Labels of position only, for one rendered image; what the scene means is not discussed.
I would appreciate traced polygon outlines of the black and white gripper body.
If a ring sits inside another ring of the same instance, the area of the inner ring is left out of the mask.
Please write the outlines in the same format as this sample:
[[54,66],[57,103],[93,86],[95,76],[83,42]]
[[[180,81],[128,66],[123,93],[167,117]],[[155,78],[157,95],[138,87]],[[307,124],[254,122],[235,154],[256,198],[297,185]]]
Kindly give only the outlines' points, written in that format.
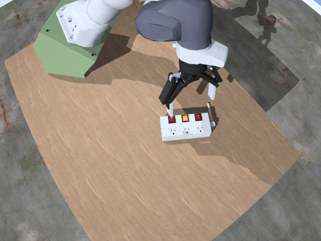
[[194,79],[190,82],[192,83],[200,79],[200,77],[196,74],[201,74],[202,72],[204,74],[205,71],[207,70],[207,65],[206,64],[189,64],[179,59],[179,68],[180,69],[178,73],[181,72],[180,78],[182,80],[186,81],[190,76],[190,74],[194,76]]

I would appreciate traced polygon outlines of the white power strip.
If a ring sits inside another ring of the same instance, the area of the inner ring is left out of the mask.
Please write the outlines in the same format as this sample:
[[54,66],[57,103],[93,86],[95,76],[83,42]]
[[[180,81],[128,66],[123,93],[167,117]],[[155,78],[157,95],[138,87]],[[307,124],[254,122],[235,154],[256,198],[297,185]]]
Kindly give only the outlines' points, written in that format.
[[211,122],[208,113],[173,115],[173,117],[160,116],[162,141],[209,137],[212,132],[211,128],[215,127],[215,122],[209,103],[207,105]]

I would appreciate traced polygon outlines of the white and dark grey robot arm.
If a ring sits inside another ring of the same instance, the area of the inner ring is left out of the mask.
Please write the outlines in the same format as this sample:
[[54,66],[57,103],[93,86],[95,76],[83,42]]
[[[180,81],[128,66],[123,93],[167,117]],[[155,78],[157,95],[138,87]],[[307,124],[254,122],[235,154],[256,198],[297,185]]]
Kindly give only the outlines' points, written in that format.
[[[93,47],[115,18],[135,0],[79,0],[62,6],[57,17],[68,43]],[[65,19],[66,18],[66,19]],[[146,39],[173,43],[180,60],[224,67],[228,48],[211,38],[210,0],[146,0],[136,19]]]

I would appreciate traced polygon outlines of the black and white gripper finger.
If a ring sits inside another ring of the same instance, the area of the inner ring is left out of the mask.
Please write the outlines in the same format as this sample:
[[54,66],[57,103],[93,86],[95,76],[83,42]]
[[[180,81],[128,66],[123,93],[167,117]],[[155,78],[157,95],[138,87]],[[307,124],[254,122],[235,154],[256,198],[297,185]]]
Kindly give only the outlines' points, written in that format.
[[169,113],[170,117],[173,117],[173,100],[177,97],[177,95],[181,92],[184,87],[194,79],[193,75],[190,75],[188,79],[183,82],[180,79],[180,73],[173,74],[170,72],[168,74],[168,80],[159,96],[159,100],[161,101],[162,105],[166,104],[167,112]]
[[216,88],[219,86],[218,82],[221,83],[223,80],[221,78],[221,76],[219,75],[216,66],[212,66],[212,65],[207,65],[207,68],[211,69],[211,71],[213,72],[215,78],[211,77],[210,75],[208,75],[207,73],[201,73],[201,74],[197,74],[200,78],[206,80],[209,82],[209,91],[208,91],[208,95],[211,98],[211,100],[214,100],[215,98],[215,91]]

